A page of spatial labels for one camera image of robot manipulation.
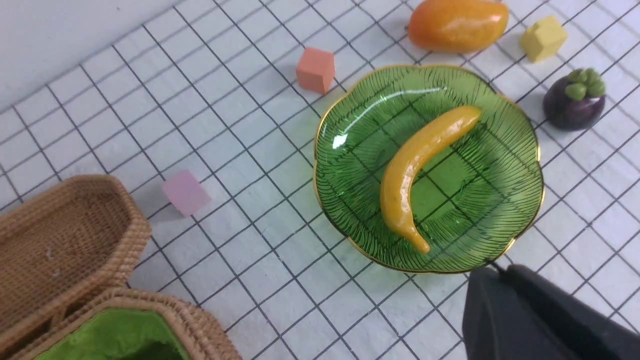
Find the pink cube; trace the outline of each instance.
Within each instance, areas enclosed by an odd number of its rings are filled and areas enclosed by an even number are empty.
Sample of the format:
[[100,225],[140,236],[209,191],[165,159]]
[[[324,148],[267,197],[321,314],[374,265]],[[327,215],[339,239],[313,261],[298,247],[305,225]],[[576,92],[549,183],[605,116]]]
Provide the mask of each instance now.
[[162,184],[162,190],[169,201],[185,217],[198,211],[211,201],[191,172],[183,170]]
[[301,88],[326,94],[335,76],[333,53],[306,48],[296,67],[296,76]]

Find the woven basket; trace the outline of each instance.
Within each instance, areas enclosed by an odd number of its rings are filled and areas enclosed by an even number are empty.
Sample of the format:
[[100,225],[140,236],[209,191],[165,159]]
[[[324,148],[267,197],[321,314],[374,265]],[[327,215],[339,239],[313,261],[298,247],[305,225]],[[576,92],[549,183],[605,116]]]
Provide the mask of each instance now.
[[112,176],[76,176],[0,217],[0,359],[113,286],[151,228]]
[[218,321],[207,311],[175,297],[125,288],[100,294],[10,360],[34,359],[106,309],[137,309],[159,314],[192,360],[241,360]]

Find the green lining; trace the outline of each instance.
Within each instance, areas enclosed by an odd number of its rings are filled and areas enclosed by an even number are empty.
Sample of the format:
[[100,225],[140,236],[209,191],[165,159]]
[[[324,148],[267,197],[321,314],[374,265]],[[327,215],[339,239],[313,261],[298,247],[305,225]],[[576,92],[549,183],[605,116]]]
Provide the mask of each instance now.
[[151,311],[107,309],[40,354],[38,360],[190,360],[164,318]]

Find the cube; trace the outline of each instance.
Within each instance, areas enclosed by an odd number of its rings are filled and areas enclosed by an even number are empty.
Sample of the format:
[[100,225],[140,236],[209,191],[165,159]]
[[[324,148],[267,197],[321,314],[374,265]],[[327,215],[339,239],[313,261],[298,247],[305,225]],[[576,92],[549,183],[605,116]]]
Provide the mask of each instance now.
[[209,194],[188,170],[183,170],[162,184],[164,194],[178,211],[188,217],[211,201]]
[[566,41],[566,30],[551,15],[538,20],[520,38],[520,46],[531,62],[535,63],[555,55]]
[[306,48],[296,67],[296,76],[301,88],[326,94],[335,76],[333,53]]

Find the mangosteen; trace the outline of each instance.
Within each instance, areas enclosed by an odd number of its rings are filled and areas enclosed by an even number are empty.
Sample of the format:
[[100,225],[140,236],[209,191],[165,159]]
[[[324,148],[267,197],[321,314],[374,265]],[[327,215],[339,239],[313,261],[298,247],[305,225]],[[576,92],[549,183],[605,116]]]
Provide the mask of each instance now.
[[588,129],[602,115],[604,95],[604,82],[595,70],[574,70],[549,88],[543,101],[545,115],[559,129]]

